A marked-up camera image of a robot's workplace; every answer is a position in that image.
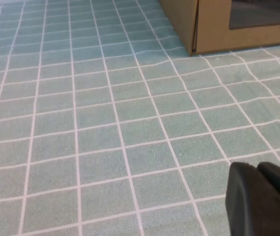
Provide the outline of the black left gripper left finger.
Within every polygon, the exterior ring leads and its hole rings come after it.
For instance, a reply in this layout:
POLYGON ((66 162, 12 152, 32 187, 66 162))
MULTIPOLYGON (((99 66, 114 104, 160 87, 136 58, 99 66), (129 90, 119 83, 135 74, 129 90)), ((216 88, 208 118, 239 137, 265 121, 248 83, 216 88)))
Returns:
POLYGON ((280 193, 257 166, 230 165, 225 207, 232 236, 280 236, 280 193))

